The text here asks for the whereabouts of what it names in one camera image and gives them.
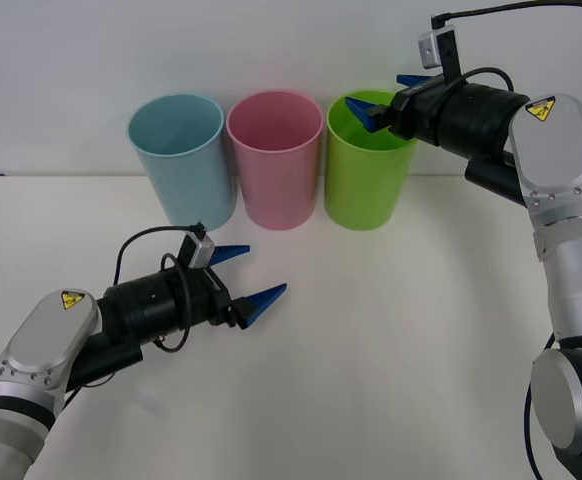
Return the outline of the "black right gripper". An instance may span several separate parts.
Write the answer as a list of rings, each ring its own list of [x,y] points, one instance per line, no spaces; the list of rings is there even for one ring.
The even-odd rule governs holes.
[[[354,97],[346,97],[345,105],[369,133],[389,127],[391,134],[403,140],[436,145],[434,102],[445,88],[443,75],[398,74],[396,82],[403,89],[396,92],[390,106]]]

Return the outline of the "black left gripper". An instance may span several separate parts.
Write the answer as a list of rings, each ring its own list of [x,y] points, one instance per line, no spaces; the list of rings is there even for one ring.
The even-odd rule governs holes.
[[[249,245],[216,246],[208,263],[213,267],[250,252]],[[283,283],[261,292],[232,301],[224,283],[211,268],[185,272],[190,294],[191,327],[202,323],[212,326],[235,324],[246,330],[286,291]]]

